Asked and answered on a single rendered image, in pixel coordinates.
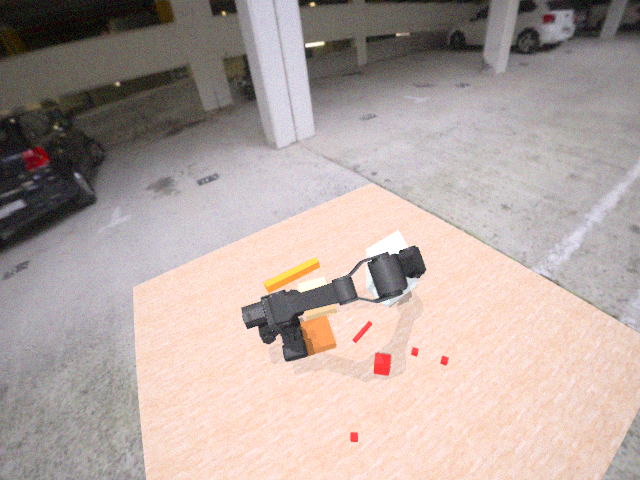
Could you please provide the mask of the red flat bar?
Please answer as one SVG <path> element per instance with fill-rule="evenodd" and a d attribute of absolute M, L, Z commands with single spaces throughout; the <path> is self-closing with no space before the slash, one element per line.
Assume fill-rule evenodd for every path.
<path fill-rule="evenodd" d="M 363 326 L 363 328 L 357 333 L 357 335 L 352 339 L 352 341 L 356 343 L 371 325 L 372 323 L 368 322 L 365 326 Z"/>

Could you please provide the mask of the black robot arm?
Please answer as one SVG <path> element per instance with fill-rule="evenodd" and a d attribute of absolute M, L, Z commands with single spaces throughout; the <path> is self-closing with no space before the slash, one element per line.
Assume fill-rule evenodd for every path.
<path fill-rule="evenodd" d="M 303 315 L 307 310 L 336 303 L 344 305 L 357 300 L 381 303 L 403 295 L 403 291 L 408 286 L 407 277 L 420 278 L 427 267 L 419 248 L 415 245 L 398 252 L 398 254 L 389 255 L 387 251 L 366 258 L 358 262 L 348 275 L 308 291 L 300 293 L 290 289 L 286 292 L 284 289 L 264 295 L 260 297 L 261 301 L 241 308 L 243 322 L 247 330 L 258 326 L 258 334 L 262 342 L 271 344 L 276 341 L 279 333 L 281 336 L 286 335 L 283 328 L 290 326 L 295 321 L 294 318 Z M 368 262 L 374 287 L 379 296 L 375 299 L 358 297 L 351 277 L 365 262 Z"/>

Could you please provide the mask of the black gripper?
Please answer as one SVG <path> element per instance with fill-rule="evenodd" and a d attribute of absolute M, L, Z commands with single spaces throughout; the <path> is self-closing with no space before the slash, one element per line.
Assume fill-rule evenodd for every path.
<path fill-rule="evenodd" d="M 284 344 L 282 349 L 284 360 L 287 362 L 296 361 L 308 355 L 305 340 L 303 340 L 303 332 L 300 328 L 300 320 L 298 317 L 294 319 L 295 321 L 290 326 L 283 328 L 286 335 L 282 336 Z"/>

